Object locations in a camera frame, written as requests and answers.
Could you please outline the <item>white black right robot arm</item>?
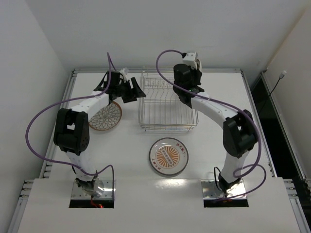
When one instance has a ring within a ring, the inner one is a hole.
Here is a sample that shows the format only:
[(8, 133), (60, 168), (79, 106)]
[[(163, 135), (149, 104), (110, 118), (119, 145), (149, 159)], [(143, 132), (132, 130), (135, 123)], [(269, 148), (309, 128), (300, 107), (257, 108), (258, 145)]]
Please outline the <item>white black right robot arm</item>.
[(200, 87), (202, 72), (186, 64), (177, 64), (173, 67), (173, 90), (180, 101), (195, 109), (223, 129), (223, 146), (226, 158), (223, 169), (216, 185), (226, 193), (233, 185), (240, 181), (240, 171), (246, 156), (258, 142), (255, 128), (240, 112), (210, 100), (204, 89)]

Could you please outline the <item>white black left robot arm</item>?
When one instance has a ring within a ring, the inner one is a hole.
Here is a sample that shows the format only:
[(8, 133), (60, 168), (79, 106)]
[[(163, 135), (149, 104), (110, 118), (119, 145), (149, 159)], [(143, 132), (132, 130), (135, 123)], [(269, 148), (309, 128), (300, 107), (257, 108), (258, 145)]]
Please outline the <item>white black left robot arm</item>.
[(76, 183), (91, 197), (104, 193), (104, 183), (88, 155), (89, 120), (113, 100), (124, 103), (146, 97), (136, 78), (127, 79), (127, 70), (107, 71), (90, 97), (67, 109), (61, 108), (56, 117), (53, 141), (66, 154), (76, 175)]

